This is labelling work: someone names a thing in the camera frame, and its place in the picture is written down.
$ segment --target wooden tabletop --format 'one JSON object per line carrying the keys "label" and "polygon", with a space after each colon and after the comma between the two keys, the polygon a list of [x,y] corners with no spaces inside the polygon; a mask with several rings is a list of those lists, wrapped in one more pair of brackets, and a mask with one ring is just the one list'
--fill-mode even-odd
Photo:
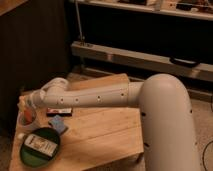
{"label": "wooden tabletop", "polygon": [[[74,82],[71,90],[80,90],[127,82],[125,74]],[[42,126],[49,126],[45,109],[37,111]],[[93,168],[143,152],[139,110],[135,108],[75,108],[72,117],[63,117],[69,129],[61,136],[61,148],[54,161],[36,170],[78,171]],[[11,171],[35,170],[19,158],[21,132],[16,126]]]}

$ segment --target small box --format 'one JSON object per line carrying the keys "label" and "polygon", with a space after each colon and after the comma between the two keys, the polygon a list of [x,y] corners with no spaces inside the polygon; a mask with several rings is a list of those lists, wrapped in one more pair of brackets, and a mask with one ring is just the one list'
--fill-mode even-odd
{"label": "small box", "polygon": [[29,134],[24,145],[49,157],[55,155],[58,147],[58,144],[35,134]]}
{"label": "small box", "polygon": [[72,116],[72,108],[64,108],[64,109],[53,109],[47,108],[46,115],[47,116]]}

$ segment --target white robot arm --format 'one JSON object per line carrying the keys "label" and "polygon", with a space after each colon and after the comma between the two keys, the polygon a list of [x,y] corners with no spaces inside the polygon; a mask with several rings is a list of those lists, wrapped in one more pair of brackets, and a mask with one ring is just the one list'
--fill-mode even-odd
{"label": "white robot arm", "polygon": [[184,85],[168,74],[130,82],[68,91],[56,78],[26,96],[28,107],[139,107],[147,171],[200,171],[190,99]]}

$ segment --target object on table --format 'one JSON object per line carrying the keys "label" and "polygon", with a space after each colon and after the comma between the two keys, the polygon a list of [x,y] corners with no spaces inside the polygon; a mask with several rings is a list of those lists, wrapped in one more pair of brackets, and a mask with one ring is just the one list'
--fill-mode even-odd
{"label": "object on table", "polygon": [[27,115],[30,116],[31,121],[26,117],[26,113],[19,111],[18,114],[17,124],[23,133],[29,133],[41,127],[35,110],[31,110]]}
{"label": "object on table", "polygon": [[65,108],[65,109],[53,109],[53,108],[47,108],[46,111],[47,116],[72,116],[72,108]]}
{"label": "object on table", "polygon": [[58,146],[58,144],[36,134],[27,135],[24,145],[49,157],[54,156]]}
{"label": "object on table", "polygon": [[57,147],[53,155],[50,157],[32,148],[27,147],[26,144],[23,142],[20,148],[20,153],[19,153],[22,163],[32,168],[38,168],[38,167],[47,165],[50,161],[52,161],[52,159],[56,156],[56,154],[59,151],[60,135],[58,134],[56,130],[52,128],[47,128],[47,127],[34,130],[33,132],[31,132],[31,134],[47,139],[48,141],[51,141],[57,144]]}
{"label": "object on table", "polygon": [[55,129],[60,135],[63,134],[68,127],[64,125],[63,119],[61,116],[56,115],[50,121],[49,124]]}
{"label": "object on table", "polygon": [[30,124],[33,121],[34,111],[33,109],[26,108],[24,98],[25,98],[24,96],[19,97],[18,108],[19,108],[19,112],[23,114],[26,124]]}

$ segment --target green bowl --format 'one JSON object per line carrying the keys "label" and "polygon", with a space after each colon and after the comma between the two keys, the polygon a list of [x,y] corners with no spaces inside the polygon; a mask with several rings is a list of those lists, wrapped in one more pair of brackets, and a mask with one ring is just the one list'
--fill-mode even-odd
{"label": "green bowl", "polygon": [[44,155],[44,154],[42,154],[38,151],[30,149],[29,147],[27,147],[23,143],[21,148],[20,148],[21,161],[26,166],[29,166],[29,167],[32,167],[32,168],[38,168],[38,167],[47,165],[50,161],[52,161],[55,158],[56,154],[59,151],[60,135],[54,129],[48,128],[48,127],[36,129],[31,133],[36,134],[40,137],[43,137],[45,139],[48,139],[48,140],[58,144],[57,149],[56,149],[55,153],[53,154],[53,156],[49,157],[49,156],[46,156],[46,155]]}

